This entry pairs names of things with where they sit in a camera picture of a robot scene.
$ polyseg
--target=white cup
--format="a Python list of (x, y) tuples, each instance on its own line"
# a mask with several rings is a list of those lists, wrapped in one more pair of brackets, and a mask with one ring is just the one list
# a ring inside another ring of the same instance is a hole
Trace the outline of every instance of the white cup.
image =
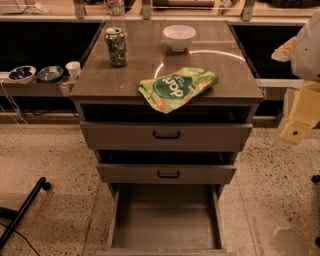
[(76, 81), (81, 73), (80, 62), (71, 61), (66, 64), (66, 69), (69, 72), (69, 75), (73, 81)]

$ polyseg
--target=cabinet top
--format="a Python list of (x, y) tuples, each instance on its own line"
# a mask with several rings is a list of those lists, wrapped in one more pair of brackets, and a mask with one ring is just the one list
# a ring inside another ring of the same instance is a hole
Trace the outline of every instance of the cabinet top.
[[(196, 36), (184, 52), (173, 52), (162, 31), (173, 24), (185, 24)], [(127, 60), (124, 67), (114, 67), (109, 60), (105, 29), (95, 43), (71, 97), (74, 100), (143, 101), (138, 87), (141, 80), (153, 79), (183, 67), (203, 68), (219, 76), (219, 82), (193, 102), (259, 102), (258, 88), (236, 40), (226, 22), (129, 20)]]

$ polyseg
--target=dark bowl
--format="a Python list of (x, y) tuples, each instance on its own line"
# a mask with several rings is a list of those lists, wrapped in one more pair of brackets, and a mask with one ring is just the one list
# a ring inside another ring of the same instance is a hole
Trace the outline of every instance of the dark bowl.
[(21, 66), (9, 73), (9, 79), (20, 84), (28, 84), (33, 80), (36, 68), (32, 66)]

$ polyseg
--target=open drawer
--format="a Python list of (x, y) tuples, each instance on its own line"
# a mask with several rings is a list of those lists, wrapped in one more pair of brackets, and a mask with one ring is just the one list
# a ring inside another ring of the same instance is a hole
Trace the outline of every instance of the open drawer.
[(115, 192), (119, 183), (229, 184), (236, 168), (230, 153), (101, 151), (97, 170)]
[(114, 209), (108, 249), (97, 255), (225, 252), (213, 186), (121, 184)]
[(240, 152), (251, 124), (165, 124), (81, 122), (94, 150), (225, 151)]

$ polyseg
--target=small bowl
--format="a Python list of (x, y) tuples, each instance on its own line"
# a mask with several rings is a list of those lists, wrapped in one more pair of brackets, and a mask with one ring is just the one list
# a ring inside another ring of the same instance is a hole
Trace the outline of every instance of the small bowl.
[(9, 73), (9, 79), (15, 83), (28, 84), (36, 74), (36, 68), (32, 66), (21, 66)]
[(61, 80), (63, 72), (60, 66), (49, 66), (38, 72), (38, 79), (44, 83), (55, 83)]
[(182, 52), (188, 48), (195, 34), (194, 28), (186, 25), (173, 25), (163, 30), (167, 45), (175, 52)]

